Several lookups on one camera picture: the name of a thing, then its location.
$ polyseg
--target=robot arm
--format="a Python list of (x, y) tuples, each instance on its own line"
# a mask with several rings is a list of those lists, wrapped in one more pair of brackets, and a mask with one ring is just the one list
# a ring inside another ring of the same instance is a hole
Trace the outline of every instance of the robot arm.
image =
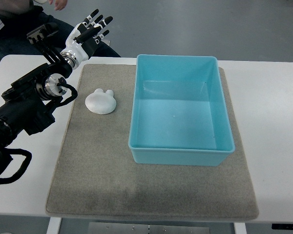
[[(39, 49), (50, 64), (42, 64), (11, 84), (11, 88), (2, 94), (5, 104), (0, 107), (0, 175), (7, 168), (11, 155), (23, 155), (25, 160), (19, 170), (10, 178), (0, 178), (0, 184), (12, 183), (19, 179), (27, 169), (31, 153), (22, 149), (7, 149), (17, 135), (25, 130), (29, 135), (42, 132), (55, 122), (52, 113), (58, 107), (66, 105), (77, 97), (74, 87), (66, 83), (82, 61), (89, 59), (108, 31), (98, 36), (112, 17), (102, 20), (95, 10), (78, 24), (66, 40), (66, 48), (59, 53), (47, 38), (57, 32), (54, 23), (44, 24), (27, 34), (31, 44)], [(71, 97), (63, 100), (67, 89)]]

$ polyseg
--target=dark clothing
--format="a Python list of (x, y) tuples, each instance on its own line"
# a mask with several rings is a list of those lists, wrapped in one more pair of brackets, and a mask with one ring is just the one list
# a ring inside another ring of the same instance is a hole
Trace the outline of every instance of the dark clothing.
[[(26, 38), (26, 34), (42, 24), (54, 22), (59, 26), (59, 31), (49, 37), (49, 42), (59, 50), (65, 48), (65, 41), (74, 29), (68, 23), (47, 15), (43, 8), (35, 6), (32, 11), (19, 15), (15, 19), (4, 19), (0, 17), (4, 27), (0, 30), (0, 58), (6, 55), (41, 55)], [(99, 43), (95, 51), (95, 57), (120, 57), (112, 48), (104, 42)]]

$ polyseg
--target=blue plastic bin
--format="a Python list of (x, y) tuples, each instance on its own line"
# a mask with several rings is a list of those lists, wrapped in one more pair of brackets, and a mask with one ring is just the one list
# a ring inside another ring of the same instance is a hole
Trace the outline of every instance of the blue plastic bin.
[(128, 145), (137, 163), (217, 166), (232, 154), (217, 59), (139, 55)]

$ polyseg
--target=gray floor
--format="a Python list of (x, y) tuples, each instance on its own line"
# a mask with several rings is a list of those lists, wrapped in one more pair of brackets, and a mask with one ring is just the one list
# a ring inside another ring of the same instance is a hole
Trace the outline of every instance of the gray floor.
[[(106, 17), (112, 15), (106, 39), (122, 57), (161, 54), (293, 62), (293, 0), (68, 0), (60, 12), (43, 7), (72, 25), (96, 8)], [(60, 233), (86, 233), (88, 222), (65, 219)], [(45, 233), (47, 223), (48, 218), (0, 216), (0, 233)], [(225, 229), (231, 233), (232, 225)], [(272, 231), (271, 224), (248, 224), (247, 229), (249, 234), (293, 233)]]

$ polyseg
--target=gray felt mat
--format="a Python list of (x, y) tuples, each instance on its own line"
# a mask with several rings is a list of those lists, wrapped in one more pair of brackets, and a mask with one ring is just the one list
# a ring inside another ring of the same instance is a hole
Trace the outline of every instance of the gray felt mat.
[[(235, 152), (217, 167), (137, 164), (128, 147), (134, 65), (85, 65), (46, 202), (46, 213), (120, 221), (246, 221), (258, 207), (223, 69)], [(112, 89), (114, 112), (85, 98)]]

